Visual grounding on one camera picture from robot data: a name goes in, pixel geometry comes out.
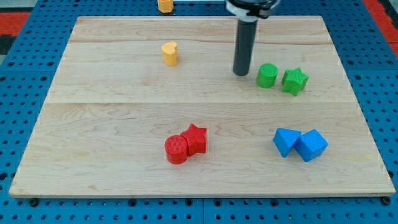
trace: green cylinder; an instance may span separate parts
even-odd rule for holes
[[[275,65],[271,63],[262,64],[257,76],[257,85],[262,88],[271,88],[274,86],[277,75],[278,68]]]

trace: blue pegboard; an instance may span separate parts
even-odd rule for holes
[[[282,0],[279,15],[321,15],[395,187],[398,61],[361,1]],[[0,223],[398,223],[398,197],[18,200],[8,189],[77,16],[230,16],[224,5],[39,0],[0,66]]]

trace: blue cube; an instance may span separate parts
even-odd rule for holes
[[[274,136],[274,143],[282,157],[286,157],[299,139],[301,131],[278,128]]]
[[[294,144],[294,148],[305,162],[320,156],[327,146],[328,142],[315,129],[300,136]]]

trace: wood plank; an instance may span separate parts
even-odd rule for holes
[[[232,17],[81,17],[10,194],[20,198],[356,197],[395,192],[321,17],[259,23],[252,69],[232,74]],[[160,46],[176,40],[177,66]],[[264,62],[275,87],[256,85]],[[287,68],[310,75],[294,97]],[[167,162],[164,141],[190,123],[208,152]],[[330,146],[282,158],[277,128],[318,129]]]

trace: yellow block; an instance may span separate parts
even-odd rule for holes
[[[163,61],[167,65],[177,64],[178,48],[176,42],[168,42],[162,46]]]
[[[173,11],[174,8],[173,0],[157,0],[157,5],[159,7],[159,11],[163,13],[169,13]]]

